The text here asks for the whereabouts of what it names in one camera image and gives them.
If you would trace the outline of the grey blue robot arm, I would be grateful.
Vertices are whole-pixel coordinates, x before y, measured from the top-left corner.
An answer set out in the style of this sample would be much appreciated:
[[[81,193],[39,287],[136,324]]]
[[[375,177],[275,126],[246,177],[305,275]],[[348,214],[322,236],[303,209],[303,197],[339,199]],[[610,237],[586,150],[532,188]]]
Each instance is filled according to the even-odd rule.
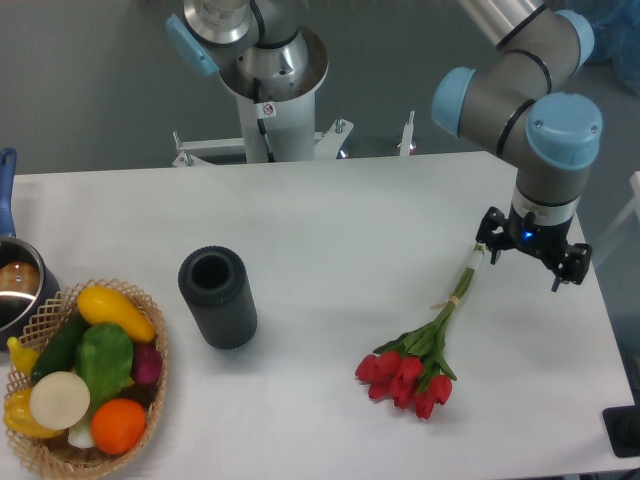
[[[493,257],[515,249],[540,260],[556,284],[580,284],[592,249],[567,235],[603,119],[592,101],[561,85],[590,56],[592,28],[541,1],[466,1],[463,9],[500,59],[486,73],[451,70],[433,95],[431,116],[517,171],[509,212],[490,209],[477,240]],[[336,156],[336,134],[315,132],[315,93],[328,55],[292,2],[187,1],[165,29],[188,65],[219,76],[235,96],[249,162]]]

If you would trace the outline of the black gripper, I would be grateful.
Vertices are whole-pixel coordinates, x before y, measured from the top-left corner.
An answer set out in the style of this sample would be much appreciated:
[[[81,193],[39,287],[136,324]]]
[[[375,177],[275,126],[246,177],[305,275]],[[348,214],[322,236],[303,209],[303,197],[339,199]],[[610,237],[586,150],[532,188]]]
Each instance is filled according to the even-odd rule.
[[[561,284],[581,285],[590,267],[592,246],[568,244],[571,222],[572,218],[543,226],[519,216],[514,209],[506,217],[498,208],[490,207],[480,222],[476,242],[491,253],[491,264],[496,264],[501,253],[507,250],[517,250],[540,260],[554,274],[551,291],[556,292]]]

